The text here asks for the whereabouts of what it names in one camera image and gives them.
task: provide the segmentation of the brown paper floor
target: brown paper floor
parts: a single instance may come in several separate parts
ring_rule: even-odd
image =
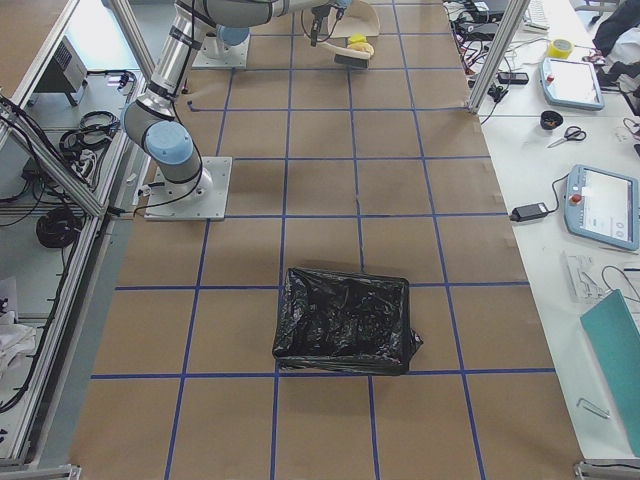
[[[12,98],[16,93],[68,3],[69,0],[0,1],[0,87],[5,97]],[[22,98],[13,100],[21,102]]]
[[[369,71],[287,17],[255,29],[248,70],[191,74],[184,122],[204,155],[234,157],[229,216],[135,221],[71,453],[87,479],[573,478],[444,10],[376,8]],[[408,278],[411,374],[274,370],[289,266]]]

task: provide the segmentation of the black cup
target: black cup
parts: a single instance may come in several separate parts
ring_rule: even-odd
[[[553,110],[545,110],[540,114],[540,126],[544,130],[553,130],[562,125],[564,118],[558,112]]]

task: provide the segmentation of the black bag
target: black bag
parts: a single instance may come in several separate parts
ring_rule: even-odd
[[[284,368],[401,375],[422,345],[403,278],[290,268],[273,356]]]

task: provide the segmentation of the electronic device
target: electronic device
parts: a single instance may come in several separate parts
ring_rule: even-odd
[[[529,75],[526,72],[498,72],[498,82],[502,85],[526,85]]]
[[[499,22],[507,10],[508,3],[508,0],[464,0],[462,2],[475,23]]]
[[[540,64],[540,82],[551,105],[584,110],[604,108],[604,98],[591,63],[547,57]]]
[[[524,14],[523,30],[534,33],[545,33],[549,30],[549,20],[544,12],[542,0],[531,0]]]
[[[576,165],[567,177],[564,220],[575,235],[637,250],[638,180]]]
[[[470,23],[456,24],[456,33],[462,35],[465,41],[490,41],[498,31],[497,23]]]
[[[83,87],[86,78],[87,67],[69,39],[63,37],[35,91],[37,93],[76,93]]]

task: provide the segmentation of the metal base plate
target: metal base plate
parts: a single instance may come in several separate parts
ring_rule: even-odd
[[[224,55],[221,58],[209,58],[200,50],[198,55],[196,55],[192,68],[200,70],[247,68],[250,39],[251,37],[248,37],[244,42],[235,47],[225,47]]]
[[[144,217],[149,220],[211,220],[224,219],[227,208],[227,194],[229,193],[229,178],[231,176],[231,157],[202,157],[204,167],[211,173],[213,189],[206,195],[192,199],[178,200],[158,207],[145,210]],[[158,168],[154,182],[164,182],[164,175]],[[166,188],[152,189],[149,205],[168,202],[179,194],[171,194]]]

